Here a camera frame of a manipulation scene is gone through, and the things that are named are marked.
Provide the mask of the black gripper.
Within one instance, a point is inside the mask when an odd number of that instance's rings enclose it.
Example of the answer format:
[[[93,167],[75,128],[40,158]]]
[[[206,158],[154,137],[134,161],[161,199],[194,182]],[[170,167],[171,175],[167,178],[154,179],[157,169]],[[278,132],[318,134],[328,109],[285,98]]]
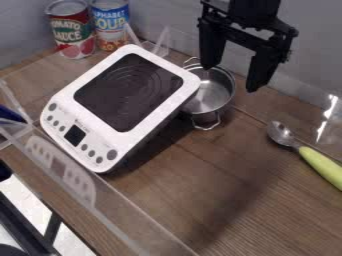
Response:
[[[286,60],[298,30],[278,18],[281,0],[201,0],[199,54],[202,67],[209,70],[221,61],[226,42],[253,50],[246,90],[257,92],[273,78]]]

